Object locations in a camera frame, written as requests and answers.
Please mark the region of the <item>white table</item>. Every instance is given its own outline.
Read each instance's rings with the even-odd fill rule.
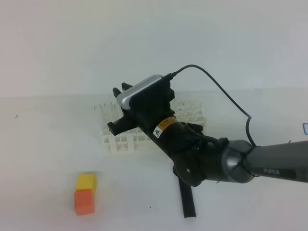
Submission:
[[[307,139],[307,89],[230,94],[253,116],[258,145]],[[221,92],[181,96],[203,101],[207,135],[247,139],[245,116]],[[184,219],[172,162],[162,151],[103,153],[93,107],[109,99],[0,100],[1,230],[307,230],[308,184],[261,177],[248,184],[203,182],[193,189],[197,218]],[[76,216],[76,177],[93,171],[96,212]]]

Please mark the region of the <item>yellow warning sticker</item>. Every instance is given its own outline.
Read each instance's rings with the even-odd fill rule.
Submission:
[[[162,122],[157,125],[157,127],[154,129],[153,134],[159,138],[160,135],[163,133],[163,131],[171,124],[178,122],[178,120],[175,117],[168,117],[167,119],[164,119]]]

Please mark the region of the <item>white backdrop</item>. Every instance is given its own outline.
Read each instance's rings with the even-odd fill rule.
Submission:
[[[308,86],[307,12],[306,0],[0,0],[0,97],[110,93],[186,64],[228,89]],[[196,70],[174,83],[212,88]]]

